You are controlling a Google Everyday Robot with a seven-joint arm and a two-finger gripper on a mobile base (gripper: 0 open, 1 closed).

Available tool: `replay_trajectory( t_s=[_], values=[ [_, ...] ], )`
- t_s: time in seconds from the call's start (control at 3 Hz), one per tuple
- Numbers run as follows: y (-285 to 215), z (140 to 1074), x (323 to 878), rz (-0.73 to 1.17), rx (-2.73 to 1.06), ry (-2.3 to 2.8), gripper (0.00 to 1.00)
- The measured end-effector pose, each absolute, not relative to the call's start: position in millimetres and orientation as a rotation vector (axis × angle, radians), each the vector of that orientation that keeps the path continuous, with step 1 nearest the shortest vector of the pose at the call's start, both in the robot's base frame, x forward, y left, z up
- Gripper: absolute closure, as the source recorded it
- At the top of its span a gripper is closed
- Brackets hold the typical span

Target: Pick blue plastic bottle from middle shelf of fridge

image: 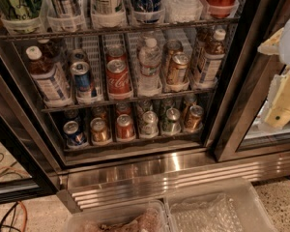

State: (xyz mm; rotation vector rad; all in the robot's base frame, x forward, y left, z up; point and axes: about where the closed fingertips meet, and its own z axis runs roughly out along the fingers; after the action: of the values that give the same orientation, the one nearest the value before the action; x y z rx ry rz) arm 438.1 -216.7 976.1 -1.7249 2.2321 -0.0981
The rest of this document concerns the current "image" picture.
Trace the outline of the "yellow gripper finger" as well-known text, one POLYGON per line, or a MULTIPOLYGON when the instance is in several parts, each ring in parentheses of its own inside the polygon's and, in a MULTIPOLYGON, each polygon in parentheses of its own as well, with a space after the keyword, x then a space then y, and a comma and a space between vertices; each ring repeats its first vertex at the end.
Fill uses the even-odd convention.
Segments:
POLYGON ((277 30, 272 36, 267 40, 262 42, 257 51, 264 55, 278 55, 279 54, 279 42, 283 32, 283 28, 277 30))
POLYGON ((283 128, 290 121, 290 71, 275 76, 270 86, 268 103, 269 110, 264 122, 276 129, 283 128))

